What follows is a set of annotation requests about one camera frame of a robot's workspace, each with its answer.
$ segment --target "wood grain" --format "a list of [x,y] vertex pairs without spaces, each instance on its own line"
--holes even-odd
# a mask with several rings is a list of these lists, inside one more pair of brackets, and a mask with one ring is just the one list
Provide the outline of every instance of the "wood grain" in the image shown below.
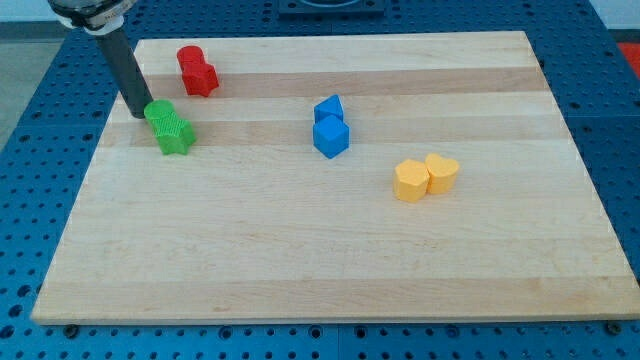
[[[208,99],[185,96],[177,75],[175,51],[194,43],[221,74]],[[523,33],[144,40],[136,56],[198,141],[162,156],[116,100],[36,321],[640,316],[638,284]],[[332,93],[352,144],[329,161],[310,129]],[[429,152],[460,162],[455,187],[397,201],[394,166]]]

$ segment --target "wooden board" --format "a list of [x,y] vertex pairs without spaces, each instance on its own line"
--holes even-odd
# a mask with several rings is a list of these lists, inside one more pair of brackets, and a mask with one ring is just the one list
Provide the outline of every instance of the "wooden board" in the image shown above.
[[[222,87],[187,97],[197,44]],[[121,99],[58,246],[42,324],[623,319],[640,289],[522,32],[144,40],[156,98],[191,120],[162,156]],[[311,143],[339,93],[352,145]],[[438,152],[446,195],[392,172]]]

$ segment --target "blue table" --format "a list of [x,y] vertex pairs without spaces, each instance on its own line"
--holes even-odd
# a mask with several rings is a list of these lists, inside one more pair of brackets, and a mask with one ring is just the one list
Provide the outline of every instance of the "blue table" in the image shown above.
[[[640,274],[640,82],[587,0],[387,0],[384,17],[287,19],[278,18],[277,6],[275,0],[140,0],[127,14],[126,28],[134,43],[524,30]],[[29,313],[116,93],[93,39],[73,31],[0,155],[0,360],[640,358],[640,321],[79,329],[34,324]]]

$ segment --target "white wall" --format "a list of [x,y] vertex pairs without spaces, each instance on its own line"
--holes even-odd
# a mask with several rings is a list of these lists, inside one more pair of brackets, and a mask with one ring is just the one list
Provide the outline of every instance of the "white wall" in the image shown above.
[[591,4],[609,29],[640,29],[640,0],[591,0]]
[[47,0],[0,0],[0,21],[56,20]]
[[[591,0],[591,3],[610,29],[640,29],[640,0]],[[47,0],[0,0],[0,21],[55,19]]]

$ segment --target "yellow block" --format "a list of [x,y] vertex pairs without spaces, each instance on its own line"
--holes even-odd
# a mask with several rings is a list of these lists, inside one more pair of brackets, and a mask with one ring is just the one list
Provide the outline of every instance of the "yellow block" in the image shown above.
[[429,172],[429,194],[444,194],[451,190],[456,182],[460,164],[454,159],[443,158],[438,154],[429,154],[425,159]]
[[407,159],[395,168],[393,192],[403,201],[417,202],[427,193],[429,173],[420,161]]

